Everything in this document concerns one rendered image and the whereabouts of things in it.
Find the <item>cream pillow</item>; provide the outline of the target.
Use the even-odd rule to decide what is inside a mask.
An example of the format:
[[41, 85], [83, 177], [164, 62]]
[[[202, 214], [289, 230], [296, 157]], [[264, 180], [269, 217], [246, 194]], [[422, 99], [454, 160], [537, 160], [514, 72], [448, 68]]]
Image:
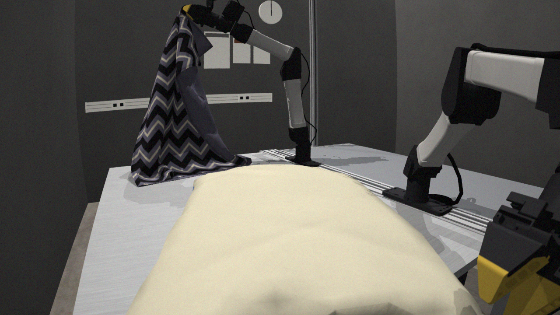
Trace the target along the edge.
[[208, 173], [126, 315], [486, 315], [426, 238], [353, 177]]

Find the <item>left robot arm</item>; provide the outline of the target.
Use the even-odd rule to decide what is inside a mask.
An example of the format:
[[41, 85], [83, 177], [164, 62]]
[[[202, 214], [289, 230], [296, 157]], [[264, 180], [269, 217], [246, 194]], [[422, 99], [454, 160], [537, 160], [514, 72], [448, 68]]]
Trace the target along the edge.
[[456, 47], [442, 88], [443, 112], [407, 158], [406, 190], [389, 188], [382, 195], [437, 217], [450, 213], [453, 206], [429, 199], [431, 178], [440, 173], [446, 156], [467, 132], [497, 114], [502, 92], [548, 113], [549, 129], [560, 130], [560, 59]]

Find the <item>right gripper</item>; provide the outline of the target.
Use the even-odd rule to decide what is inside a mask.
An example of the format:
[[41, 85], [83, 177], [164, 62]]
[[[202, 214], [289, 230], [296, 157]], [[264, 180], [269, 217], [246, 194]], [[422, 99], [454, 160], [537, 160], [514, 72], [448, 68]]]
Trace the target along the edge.
[[190, 4], [184, 6], [183, 10], [194, 23], [200, 24], [201, 27], [207, 25], [214, 28], [219, 15], [209, 11], [209, 8], [209, 6]]

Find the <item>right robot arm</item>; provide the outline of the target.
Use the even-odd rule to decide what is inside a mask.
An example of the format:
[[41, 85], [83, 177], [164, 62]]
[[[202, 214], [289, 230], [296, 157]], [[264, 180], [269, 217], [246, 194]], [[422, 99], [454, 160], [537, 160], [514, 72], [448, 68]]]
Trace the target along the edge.
[[[273, 38], [261, 34], [254, 28], [239, 24], [238, 20], [244, 11], [244, 6], [235, 1], [228, 1], [222, 15], [216, 20], [216, 30], [224, 33], [230, 32], [237, 41], [260, 48], [279, 59], [284, 60], [280, 75], [286, 89], [289, 110], [289, 137], [296, 142], [295, 156], [286, 156], [285, 159], [306, 167], [319, 167], [311, 159], [311, 142], [309, 141], [308, 127], [305, 123], [301, 99], [301, 50], [275, 41]], [[235, 22], [236, 21], [236, 22]], [[234, 24], [235, 23], [235, 24]], [[234, 25], [234, 26], [233, 26]], [[233, 29], [232, 29], [233, 28]], [[295, 159], [294, 159], [295, 158]]]

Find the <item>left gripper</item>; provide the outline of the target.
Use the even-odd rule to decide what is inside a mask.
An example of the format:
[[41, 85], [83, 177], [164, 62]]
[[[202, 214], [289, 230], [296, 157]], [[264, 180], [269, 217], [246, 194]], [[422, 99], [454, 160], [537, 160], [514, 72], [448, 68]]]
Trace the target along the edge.
[[477, 259], [479, 296], [489, 305], [509, 292], [503, 315], [560, 310], [560, 173], [538, 199], [510, 192], [489, 221]]

